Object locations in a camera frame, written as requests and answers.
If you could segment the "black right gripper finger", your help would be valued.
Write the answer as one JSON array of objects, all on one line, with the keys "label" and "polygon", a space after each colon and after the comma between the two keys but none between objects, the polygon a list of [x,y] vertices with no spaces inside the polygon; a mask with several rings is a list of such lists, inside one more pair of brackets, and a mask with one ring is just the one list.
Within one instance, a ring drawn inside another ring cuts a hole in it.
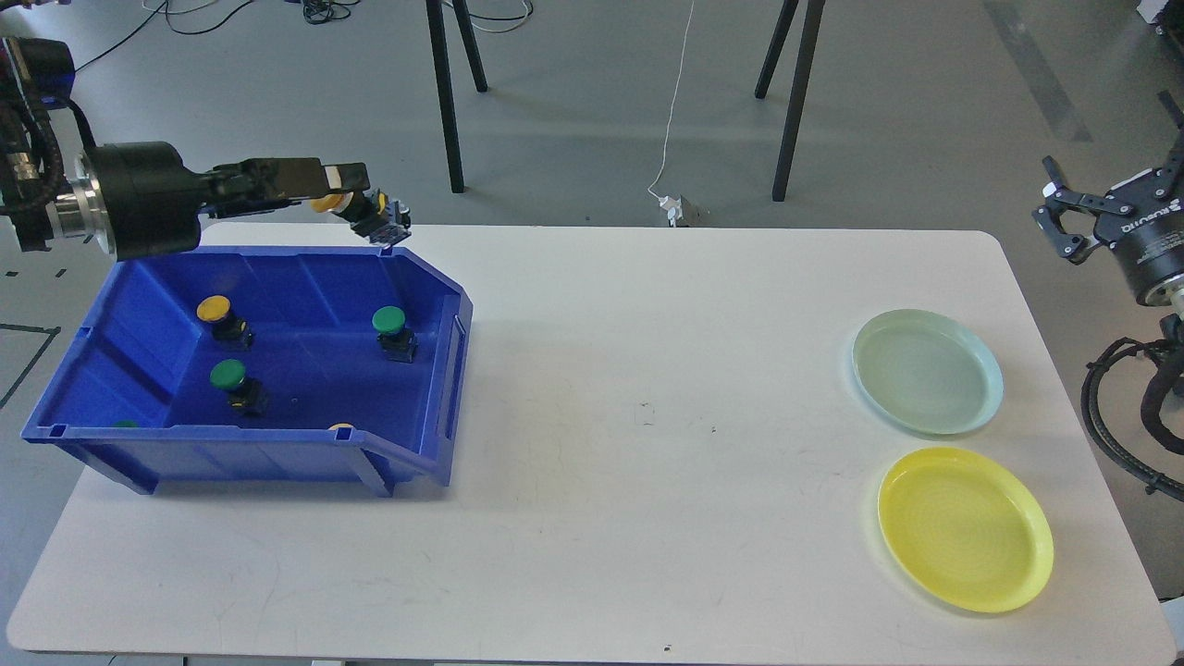
[{"label": "black right gripper finger", "polygon": [[1180,181],[1180,168],[1183,168],[1183,111],[1180,111],[1180,105],[1167,90],[1160,90],[1157,94],[1157,100],[1167,111],[1167,116],[1176,127],[1177,135],[1175,141],[1167,148],[1167,155],[1162,165],[1145,169],[1145,172],[1135,174],[1135,177],[1130,177],[1117,185],[1112,185],[1108,194],[1114,198],[1119,198],[1120,194],[1130,194],[1137,199],[1141,199],[1141,201],[1147,198],[1154,201],[1165,201],[1173,196]]},{"label": "black right gripper finger", "polygon": [[[1058,257],[1072,265],[1082,265],[1100,246],[1113,249],[1121,239],[1125,219],[1125,201],[1113,196],[1096,196],[1072,190],[1063,172],[1053,156],[1042,159],[1048,177],[1043,187],[1043,203],[1032,211],[1032,220],[1040,225]],[[1090,235],[1069,232],[1063,228],[1062,214],[1086,214],[1094,219]]]}]

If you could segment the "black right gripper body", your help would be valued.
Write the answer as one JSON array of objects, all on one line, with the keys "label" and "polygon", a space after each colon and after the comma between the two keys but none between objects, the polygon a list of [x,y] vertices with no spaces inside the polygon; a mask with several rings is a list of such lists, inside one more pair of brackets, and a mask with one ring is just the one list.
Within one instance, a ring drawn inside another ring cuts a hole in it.
[{"label": "black right gripper body", "polygon": [[1158,190],[1152,177],[1130,178],[1113,188],[1119,207],[1130,211],[1127,216],[1106,216],[1106,244],[1138,305],[1180,308],[1180,186],[1162,201],[1154,197]]}]

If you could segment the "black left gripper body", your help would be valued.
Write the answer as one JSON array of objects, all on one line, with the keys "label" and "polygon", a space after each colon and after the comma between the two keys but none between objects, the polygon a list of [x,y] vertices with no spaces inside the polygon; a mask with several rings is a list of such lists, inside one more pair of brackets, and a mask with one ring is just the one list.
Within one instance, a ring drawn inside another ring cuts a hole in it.
[{"label": "black left gripper body", "polygon": [[116,261],[189,252],[202,237],[199,214],[266,214],[278,198],[242,164],[186,168],[165,141],[85,148],[72,180],[72,233],[90,237]]}]

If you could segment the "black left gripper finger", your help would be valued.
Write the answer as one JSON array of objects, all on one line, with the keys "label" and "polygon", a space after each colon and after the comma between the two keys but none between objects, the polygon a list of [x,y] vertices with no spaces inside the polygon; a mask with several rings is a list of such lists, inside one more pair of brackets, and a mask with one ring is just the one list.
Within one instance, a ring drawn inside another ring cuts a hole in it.
[{"label": "black left gripper finger", "polygon": [[250,156],[213,168],[213,201],[278,205],[371,188],[365,164],[321,164],[317,156]]}]

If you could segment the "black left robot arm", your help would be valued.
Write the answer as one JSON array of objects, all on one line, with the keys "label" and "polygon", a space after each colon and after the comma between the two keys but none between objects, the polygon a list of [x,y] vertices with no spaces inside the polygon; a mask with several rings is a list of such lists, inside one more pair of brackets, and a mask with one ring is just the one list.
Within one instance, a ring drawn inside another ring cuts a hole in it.
[{"label": "black left robot arm", "polygon": [[363,239],[390,220],[390,199],[371,190],[363,164],[250,156],[195,172],[165,141],[97,145],[73,84],[64,43],[4,38],[4,216],[22,252],[77,237],[118,261],[189,252],[202,214],[269,214],[301,201]]}]

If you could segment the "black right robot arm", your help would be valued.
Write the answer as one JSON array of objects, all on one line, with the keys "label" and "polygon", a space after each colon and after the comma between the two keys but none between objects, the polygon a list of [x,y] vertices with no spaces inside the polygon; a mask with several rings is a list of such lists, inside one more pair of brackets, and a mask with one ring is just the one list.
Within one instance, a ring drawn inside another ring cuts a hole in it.
[{"label": "black right robot arm", "polygon": [[1139,405],[1143,429],[1163,450],[1176,455],[1183,452],[1183,438],[1162,417],[1167,396],[1180,396],[1183,371],[1183,117],[1171,92],[1163,90],[1157,97],[1177,130],[1162,165],[1143,169],[1103,194],[1090,194],[1070,188],[1057,161],[1044,156],[1048,182],[1042,190],[1043,201],[1031,216],[1060,258],[1081,265],[1098,248],[1105,248],[1117,258],[1137,305],[1171,308],[1171,314],[1159,321],[1160,339],[1117,339],[1087,365],[1079,409],[1092,443],[1141,481],[1148,497],[1160,493],[1180,501],[1180,481],[1153,469],[1117,441],[1099,403],[1103,376],[1120,360],[1145,356],[1154,363],[1156,372]]}]

